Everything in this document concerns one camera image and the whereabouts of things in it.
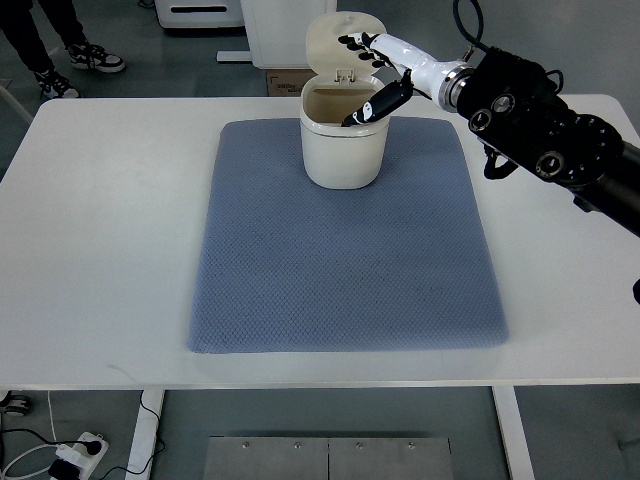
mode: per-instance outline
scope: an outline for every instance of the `trash can lid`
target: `trash can lid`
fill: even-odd
[[[318,17],[307,32],[307,62],[319,75],[336,76],[336,80],[349,75],[355,78],[371,76],[378,71],[371,60],[361,60],[364,50],[351,51],[338,41],[343,35],[367,32],[386,33],[376,17],[360,12],[332,12]]]

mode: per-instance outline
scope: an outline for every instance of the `metal plate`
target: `metal plate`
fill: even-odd
[[[327,480],[326,438],[211,437],[204,480]]]
[[[443,438],[211,437],[204,480],[453,480]]]
[[[332,438],[331,480],[453,480],[446,438]]]

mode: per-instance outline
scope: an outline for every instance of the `white cable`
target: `white cable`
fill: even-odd
[[[57,442],[56,429],[53,428],[53,409],[51,408],[51,391],[47,391],[47,402],[49,403],[49,419],[51,420],[51,433],[53,433],[53,441]]]
[[[26,452],[24,452],[21,455],[18,455],[16,458],[14,458],[11,462],[9,462],[9,464],[5,467],[4,470],[0,471],[0,480],[26,480],[27,478],[31,478],[31,477],[35,477],[36,475],[40,475],[41,473],[46,472],[47,470],[49,470],[49,467],[44,468],[38,472],[34,472],[34,473],[30,473],[28,475],[24,475],[22,477],[8,477],[7,476],[7,472],[9,471],[9,469],[18,461],[18,460],[22,460],[24,457],[26,457],[27,455],[29,455],[32,452],[35,452],[36,450],[40,450],[42,448],[56,448],[56,445],[46,445],[46,444],[42,444],[42,445],[38,445],[37,447],[32,448],[31,450],[27,450]]]

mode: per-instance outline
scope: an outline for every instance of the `robotic hand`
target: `robotic hand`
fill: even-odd
[[[584,211],[601,211],[640,236],[640,149],[624,142],[604,120],[569,109],[558,96],[561,72],[546,72],[537,63],[487,47],[478,38],[481,32],[474,38],[463,31],[458,1],[454,1],[458,27],[485,53],[476,69],[464,60],[439,62],[388,34],[361,32],[338,39],[350,50],[363,50],[363,61],[393,67],[402,75],[342,125],[379,120],[416,90],[469,121],[469,129],[485,145],[488,179],[505,178],[523,167],[571,191],[574,203]],[[472,3],[481,20],[477,1]],[[558,85],[549,78],[553,74],[559,76]],[[496,167],[499,155],[507,162]]]

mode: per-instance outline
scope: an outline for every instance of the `power strip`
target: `power strip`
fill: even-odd
[[[62,461],[64,464],[67,464],[66,467],[75,467],[78,469],[78,476],[73,478],[69,477],[66,474],[61,477],[52,476],[51,480],[67,480],[67,478],[73,478],[73,480],[89,480],[89,477],[93,473],[93,471],[98,466],[98,463],[104,457],[104,454],[107,452],[109,448],[109,444],[99,435],[94,435],[89,432],[84,432],[80,435],[78,439],[79,442],[100,442],[102,448],[95,455],[90,455],[87,452],[87,448],[82,443],[74,443],[73,447],[68,445],[59,445],[56,450],[56,455],[61,460],[56,460],[56,462]]]

